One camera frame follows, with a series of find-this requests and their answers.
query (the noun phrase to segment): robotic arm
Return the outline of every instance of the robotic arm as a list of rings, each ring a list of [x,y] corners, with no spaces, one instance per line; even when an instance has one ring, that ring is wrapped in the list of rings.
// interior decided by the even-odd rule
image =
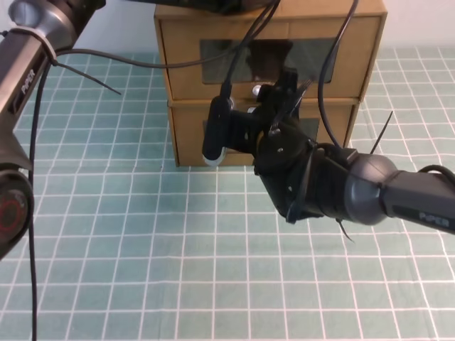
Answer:
[[[140,0],[232,13],[269,0]],[[71,49],[105,0],[15,0],[18,25],[0,42],[0,259],[22,238],[33,219],[33,191],[20,172],[33,165],[13,134],[49,55]],[[284,70],[275,85],[262,86],[253,113],[238,112],[229,99],[211,105],[203,155],[211,163],[233,148],[255,157],[278,212],[287,222],[334,217],[376,224],[388,217],[411,220],[455,234],[452,173],[407,173],[384,156],[316,144],[299,126],[301,97],[296,70]]]

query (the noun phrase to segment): green grid mat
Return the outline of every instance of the green grid mat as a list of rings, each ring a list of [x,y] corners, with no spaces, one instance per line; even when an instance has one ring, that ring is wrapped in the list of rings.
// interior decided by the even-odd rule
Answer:
[[[155,55],[133,55],[155,60]],[[52,69],[36,161],[40,340],[455,340],[455,237],[278,217],[250,167],[176,168],[162,73]],[[455,169],[455,48],[382,49],[352,146]],[[27,148],[33,101],[16,134]],[[0,339],[30,338],[26,239],[0,263]]]

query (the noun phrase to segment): white wall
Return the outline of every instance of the white wall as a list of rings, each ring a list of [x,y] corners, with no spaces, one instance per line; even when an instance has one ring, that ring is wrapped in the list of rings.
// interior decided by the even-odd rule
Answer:
[[[2,2],[5,5],[11,0]],[[389,16],[383,45],[455,45],[455,0],[384,2]],[[156,50],[153,13],[154,5],[107,0],[107,6],[94,15],[77,45],[110,52]],[[0,6],[0,29],[7,26],[6,7]]]

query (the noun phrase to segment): cardboard box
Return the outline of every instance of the cardboard box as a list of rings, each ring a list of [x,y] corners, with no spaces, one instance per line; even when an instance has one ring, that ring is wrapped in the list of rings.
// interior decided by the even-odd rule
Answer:
[[[237,103],[236,109],[247,111],[255,106],[254,102]],[[174,156],[178,166],[205,166],[202,156],[204,139],[204,121],[208,118],[209,101],[176,101],[169,102],[168,117],[173,138]],[[328,119],[336,138],[347,145],[358,113],[358,101],[354,99],[328,99],[326,101]],[[304,129],[316,123],[317,141],[331,142],[324,129],[315,99],[305,99],[300,110]],[[252,165],[251,155],[228,151],[222,166]]]
[[[297,67],[301,80],[319,77],[323,60],[352,0],[282,0],[269,25],[245,49],[234,76],[232,96],[252,99],[256,84],[274,82],[283,64]],[[261,10],[218,16],[170,6],[157,6],[155,26],[163,63],[213,57],[234,46]],[[387,11],[382,0],[361,0],[326,78],[327,98],[357,98],[368,86]],[[168,98],[206,99],[219,94],[230,57],[193,67],[167,70]],[[306,98],[316,98],[317,85]]]

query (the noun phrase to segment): drawer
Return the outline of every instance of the drawer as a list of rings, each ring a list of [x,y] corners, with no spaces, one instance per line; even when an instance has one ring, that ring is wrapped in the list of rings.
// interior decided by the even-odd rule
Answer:
[[[202,157],[202,145],[204,139],[204,121],[208,118],[210,102],[207,104],[189,104],[174,102],[168,108],[171,122],[174,156],[180,166],[205,166]],[[239,104],[239,110],[247,110],[251,105]],[[337,101],[326,104],[328,119],[336,138],[341,144],[347,144],[352,131],[352,125],[358,112],[358,105],[353,100]],[[317,141],[330,143],[327,131],[320,120],[319,108],[315,101],[305,102],[301,106],[300,117],[308,119],[307,129],[317,127]],[[251,155],[227,151],[222,166],[251,165]]]
[[[334,2],[308,1],[318,10],[307,13],[305,6],[300,6],[292,16],[285,16],[285,9],[278,10],[269,25],[243,52],[233,75],[232,96],[235,99],[252,99],[252,88],[265,82],[275,82],[283,66],[295,67],[300,80],[318,79],[351,0],[340,0],[346,5],[346,12],[331,14],[330,7],[337,7]],[[368,2],[371,6],[375,4],[376,10],[360,10],[351,21],[325,79],[327,98],[362,98],[364,95],[386,13],[383,7],[378,6],[380,0],[361,1]],[[283,3],[295,4],[295,1],[283,0]],[[197,13],[160,16],[157,12],[156,27],[164,63],[183,63],[219,55],[240,42],[254,19],[252,14],[231,18]],[[232,54],[203,65],[168,70],[165,72],[168,97],[172,100],[214,98],[219,94],[231,60]],[[306,98],[316,97],[315,83]]]

